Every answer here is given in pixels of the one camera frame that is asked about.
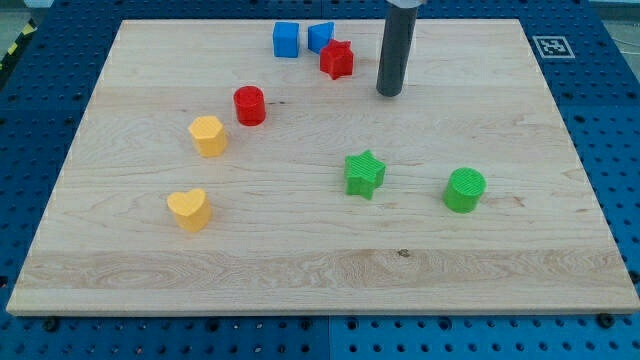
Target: blue block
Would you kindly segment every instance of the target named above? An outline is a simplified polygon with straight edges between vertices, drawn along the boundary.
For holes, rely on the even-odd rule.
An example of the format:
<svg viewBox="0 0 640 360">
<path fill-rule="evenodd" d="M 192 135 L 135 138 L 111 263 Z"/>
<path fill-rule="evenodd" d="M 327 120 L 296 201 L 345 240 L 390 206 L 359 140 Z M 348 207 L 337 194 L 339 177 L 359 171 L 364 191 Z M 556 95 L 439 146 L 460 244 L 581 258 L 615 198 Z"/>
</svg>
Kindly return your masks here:
<svg viewBox="0 0 640 360">
<path fill-rule="evenodd" d="M 333 38 L 333 22 L 309 26 L 307 32 L 307 42 L 309 50 L 320 54 L 320 50 L 327 46 L 329 40 Z"/>
<path fill-rule="evenodd" d="M 276 57 L 298 57 L 298 23 L 276 22 L 273 27 L 273 55 Z"/>
</svg>

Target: heart-shaped block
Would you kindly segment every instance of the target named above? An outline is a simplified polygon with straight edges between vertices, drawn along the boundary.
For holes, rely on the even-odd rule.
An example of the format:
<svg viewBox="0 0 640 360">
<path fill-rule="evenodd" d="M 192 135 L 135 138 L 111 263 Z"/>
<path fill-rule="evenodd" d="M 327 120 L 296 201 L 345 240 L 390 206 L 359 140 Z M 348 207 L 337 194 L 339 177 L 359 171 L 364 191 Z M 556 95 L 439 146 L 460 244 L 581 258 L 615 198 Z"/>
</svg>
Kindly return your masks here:
<svg viewBox="0 0 640 360">
<path fill-rule="evenodd" d="M 199 188 L 169 195 L 167 205 L 178 225 L 190 232 L 202 230 L 213 215 L 207 193 Z"/>
<path fill-rule="evenodd" d="M 203 157 L 220 156 L 227 147 L 224 125 L 216 116 L 200 116 L 189 126 L 193 146 Z"/>
</svg>

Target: table surface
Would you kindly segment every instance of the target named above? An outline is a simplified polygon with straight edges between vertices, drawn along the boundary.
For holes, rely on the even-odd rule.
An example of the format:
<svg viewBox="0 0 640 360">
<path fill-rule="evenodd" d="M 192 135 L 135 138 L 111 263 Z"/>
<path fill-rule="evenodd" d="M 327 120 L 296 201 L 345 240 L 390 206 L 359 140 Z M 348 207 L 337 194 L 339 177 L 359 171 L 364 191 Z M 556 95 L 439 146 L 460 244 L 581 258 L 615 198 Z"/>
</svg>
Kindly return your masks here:
<svg viewBox="0 0 640 360">
<path fill-rule="evenodd" d="M 394 99 L 374 86 L 383 22 L 336 22 L 357 59 L 337 81 L 303 50 L 313 23 L 301 22 L 301 57 L 277 59 L 273 21 L 123 22 L 9 311 L 638 309 L 517 21 L 419 21 Z M 246 84 L 265 91 L 256 128 L 233 114 L 233 90 Z M 226 126 L 222 157 L 200 158 L 186 131 L 206 114 Z M 344 195 L 344 157 L 365 149 L 387 164 L 372 201 Z M 468 215 L 441 201 L 460 166 L 488 181 Z M 166 198 L 193 187 L 209 193 L 214 219 L 187 234 Z"/>
</svg>

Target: blue perforated panel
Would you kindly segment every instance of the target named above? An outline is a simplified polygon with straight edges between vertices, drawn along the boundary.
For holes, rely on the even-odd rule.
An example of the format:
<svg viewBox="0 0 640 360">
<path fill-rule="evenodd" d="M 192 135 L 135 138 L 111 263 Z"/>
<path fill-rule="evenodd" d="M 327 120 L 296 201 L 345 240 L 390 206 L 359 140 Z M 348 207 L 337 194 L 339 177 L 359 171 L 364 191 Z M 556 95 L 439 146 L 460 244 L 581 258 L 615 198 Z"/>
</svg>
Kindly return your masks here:
<svg viewBox="0 0 640 360">
<path fill-rule="evenodd" d="M 0 304 L 11 288 L 120 21 L 382 18 L 383 0 L 58 0 L 0 93 Z M 564 36 L 534 50 L 631 274 L 640 271 L 638 82 L 584 1 L 432 0 L 429 18 L 518 18 Z M 18 319 L 0 359 L 640 358 L 640 317 Z"/>
</svg>

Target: yellow and black tape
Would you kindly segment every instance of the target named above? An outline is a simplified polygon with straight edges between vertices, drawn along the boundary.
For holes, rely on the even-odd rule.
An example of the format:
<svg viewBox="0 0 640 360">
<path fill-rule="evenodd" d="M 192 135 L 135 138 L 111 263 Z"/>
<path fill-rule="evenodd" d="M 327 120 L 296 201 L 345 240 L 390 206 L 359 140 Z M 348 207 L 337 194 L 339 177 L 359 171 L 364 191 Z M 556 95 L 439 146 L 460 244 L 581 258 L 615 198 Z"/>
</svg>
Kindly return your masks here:
<svg viewBox="0 0 640 360">
<path fill-rule="evenodd" d="M 2 57 L 2 61 L 0 61 L 0 90 L 2 90 L 7 84 L 7 81 L 9 81 L 9 76 L 13 73 L 18 60 L 24 53 L 27 45 L 31 42 L 36 30 L 35 21 L 30 19 L 18 35 L 16 41 L 9 46 L 7 53 Z"/>
</svg>

